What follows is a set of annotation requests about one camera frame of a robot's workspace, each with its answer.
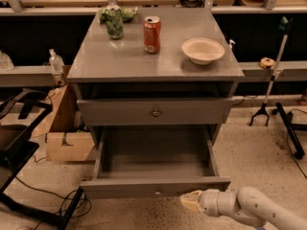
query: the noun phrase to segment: white bowl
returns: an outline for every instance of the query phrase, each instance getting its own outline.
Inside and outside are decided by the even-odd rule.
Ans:
[[[181,49],[186,56],[198,65],[207,65],[224,55],[224,47],[217,41],[208,38],[187,40],[182,44]]]

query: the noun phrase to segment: red soda can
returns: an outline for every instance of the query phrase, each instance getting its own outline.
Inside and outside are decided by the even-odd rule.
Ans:
[[[161,21],[157,16],[147,16],[143,23],[144,28],[144,48],[148,53],[160,51],[160,31]]]

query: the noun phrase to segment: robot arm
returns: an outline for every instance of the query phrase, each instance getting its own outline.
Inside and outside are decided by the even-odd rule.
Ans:
[[[182,195],[180,201],[191,211],[203,212],[216,218],[230,217],[258,229],[261,229],[266,221],[279,230],[307,229],[307,219],[282,208],[252,187],[244,187],[238,193],[219,190],[195,191]]]

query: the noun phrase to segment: plastic bottle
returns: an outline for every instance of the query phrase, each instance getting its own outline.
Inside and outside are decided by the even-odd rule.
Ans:
[[[13,64],[11,58],[0,51],[0,70],[11,70],[13,68]]]
[[[54,71],[62,72],[63,71],[62,66],[64,65],[63,59],[56,54],[54,49],[49,50],[49,52],[50,52],[49,63],[51,65],[51,68]]]

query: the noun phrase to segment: chair seat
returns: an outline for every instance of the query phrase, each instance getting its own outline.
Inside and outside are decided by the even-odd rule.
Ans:
[[[0,126],[0,160],[10,159],[24,142],[31,138],[31,131],[24,125]]]

